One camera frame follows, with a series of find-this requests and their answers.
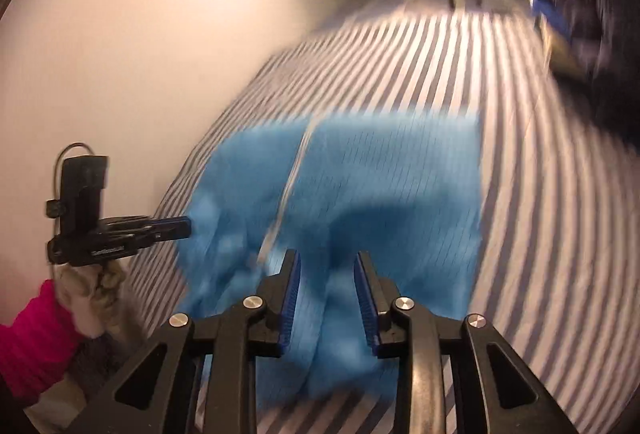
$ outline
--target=hand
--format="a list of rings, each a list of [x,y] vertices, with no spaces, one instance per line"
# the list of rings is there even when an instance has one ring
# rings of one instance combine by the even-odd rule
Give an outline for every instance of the hand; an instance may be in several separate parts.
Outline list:
[[[122,283],[126,273],[119,261],[105,265],[54,268],[56,297],[74,318],[76,330],[89,338],[105,331],[118,336],[122,306]]]

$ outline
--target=blue fabric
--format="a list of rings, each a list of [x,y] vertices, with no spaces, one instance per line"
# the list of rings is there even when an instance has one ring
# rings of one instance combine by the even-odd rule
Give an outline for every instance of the blue fabric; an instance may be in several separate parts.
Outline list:
[[[434,313],[465,315],[479,236],[475,118],[335,116],[315,129],[275,244],[255,259],[307,121],[240,132],[212,154],[193,193],[190,239],[178,244],[189,292],[182,309],[222,312],[300,252],[290,349],[259,359],[258,407],[354,385],[389,397],[396,366],[366,345],[353,260],[369,250],[381,276]]]
[[[544,15],[551,27],[571,42],[571,30],[553,0],[532,0],[531,11],[533,15]]]

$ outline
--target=pink cloth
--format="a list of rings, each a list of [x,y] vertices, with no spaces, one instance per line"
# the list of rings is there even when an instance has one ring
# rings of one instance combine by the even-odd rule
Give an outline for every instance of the pink cloth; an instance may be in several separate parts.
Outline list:
[[[84,337],[76,332],[71,313],[56,300],[52,280],[40,287],[11,326],[0,325],[0,374],[22,405],[62,380]]]

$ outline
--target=metal screw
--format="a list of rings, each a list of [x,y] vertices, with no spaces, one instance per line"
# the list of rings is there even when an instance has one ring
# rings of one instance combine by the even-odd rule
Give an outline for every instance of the metal screw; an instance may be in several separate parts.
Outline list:
[[[398,297],[396,299],[396,307],[398,309],[403,309],[405,311],[413,308],[415,306],[415,302],[413,299],[409,297]]]
[[[466,321],[469,322],[469,325],[473,328],[484,328],[486,325],[486,318],[478,313],[472,313],[466,318]]]
[[[251,295],[242,301],[242,305],[249,309],[258,309],[262,306],[262,299],[257,295]]]
[[[169,325],[174,328],[181,328],[182,326],[186,326],[189,323],[189,317],[184,313],[176,313],[175,315],[171,315],[169,319]]]

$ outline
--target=striped surface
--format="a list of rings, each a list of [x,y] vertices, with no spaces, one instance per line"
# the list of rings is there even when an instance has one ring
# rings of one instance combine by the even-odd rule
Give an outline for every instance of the striped surface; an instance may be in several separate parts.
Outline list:
[[[243,127],[430,109],[482,121],[484,240],[470,310],[494,322],[581,432],[606,432],[640,381],[640,160],[561,94],[524,17],[391,16],[310,36],[272,57],[219,117],[158,216],[184,211],[213,149]],[[173,246],[140,253],[130,283],[151,331],[184,291]],[[391,424],[389,404],[337,394],[270,411],[259,431],[388,434]]]

